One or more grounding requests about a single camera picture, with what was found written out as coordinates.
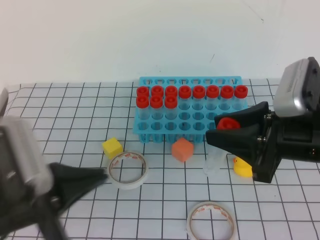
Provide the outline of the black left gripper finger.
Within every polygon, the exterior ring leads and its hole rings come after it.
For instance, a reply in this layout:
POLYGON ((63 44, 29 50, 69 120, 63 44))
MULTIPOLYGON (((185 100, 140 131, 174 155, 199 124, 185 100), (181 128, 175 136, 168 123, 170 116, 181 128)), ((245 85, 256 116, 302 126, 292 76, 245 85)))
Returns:
POLYGON ((56 162, 50 163, 49 168, 53 175, 50 203, 57 213, 65 212, 108 179, 103 168, 72 167, 56 162))

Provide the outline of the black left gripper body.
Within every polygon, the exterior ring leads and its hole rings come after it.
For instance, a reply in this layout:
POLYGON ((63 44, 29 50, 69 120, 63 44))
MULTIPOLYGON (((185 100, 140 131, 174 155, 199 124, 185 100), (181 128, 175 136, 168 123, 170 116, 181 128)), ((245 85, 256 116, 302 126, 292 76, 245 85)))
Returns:
POLYGON ((31 186, 0 184, 0 238, 11 232, 36 224, 46 240, 64 240, 65 231, 59 221, 59 212, 51 204, 49 192, 36 196, 31 186))

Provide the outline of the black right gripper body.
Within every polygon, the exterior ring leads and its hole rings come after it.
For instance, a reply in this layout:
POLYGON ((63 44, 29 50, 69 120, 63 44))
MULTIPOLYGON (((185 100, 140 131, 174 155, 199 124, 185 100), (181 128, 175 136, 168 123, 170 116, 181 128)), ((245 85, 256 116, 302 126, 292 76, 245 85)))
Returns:
POLYGON ((294 117, 279 117, 271 111, 257 138, 254 181, 270 183, 282 159, 320 162, 320 111, 294 117))

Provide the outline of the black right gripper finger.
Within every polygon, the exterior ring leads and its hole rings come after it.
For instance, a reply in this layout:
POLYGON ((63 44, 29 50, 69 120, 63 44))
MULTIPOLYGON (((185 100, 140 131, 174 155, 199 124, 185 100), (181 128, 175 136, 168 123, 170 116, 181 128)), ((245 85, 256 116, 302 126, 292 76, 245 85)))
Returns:
POLYGON ((225 137, 227 152, 240 157, 252 166, 254 173, 262 173, 264 171, 262 165, 263 138, 265 130, 260 130, 258 124, 249 127, 241 127, 230 130, 219 130, 225 137))

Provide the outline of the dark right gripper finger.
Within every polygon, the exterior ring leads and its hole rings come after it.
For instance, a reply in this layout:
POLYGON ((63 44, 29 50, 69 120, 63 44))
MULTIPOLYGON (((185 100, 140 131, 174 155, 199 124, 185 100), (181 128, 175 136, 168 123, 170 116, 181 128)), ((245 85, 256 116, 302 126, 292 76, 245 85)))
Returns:
POLYGON ((218 129, 219 122, 222 118, 230 118, 238 122, 242 128, 258 124, 260 130, 266 130, 272 125, 271 118, 268 118, 270 114, 271 111, 269 110, 268 102, 263 101, 243 110, 217 115, 214 117, 214 122, 216 129, 218 129))

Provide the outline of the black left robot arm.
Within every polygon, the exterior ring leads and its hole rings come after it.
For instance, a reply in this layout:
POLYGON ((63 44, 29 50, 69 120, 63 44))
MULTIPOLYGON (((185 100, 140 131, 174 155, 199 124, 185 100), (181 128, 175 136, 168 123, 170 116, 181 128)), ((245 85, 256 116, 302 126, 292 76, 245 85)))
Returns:
POLYGON ((60 216, 83 196, 102 185, 108 175, 102 168, 80 168, 50 163, 53 187, 37 198, 30 187, 17 203, 0 198, 0 238, 37 224, 46 240, 67 240, 60 216))

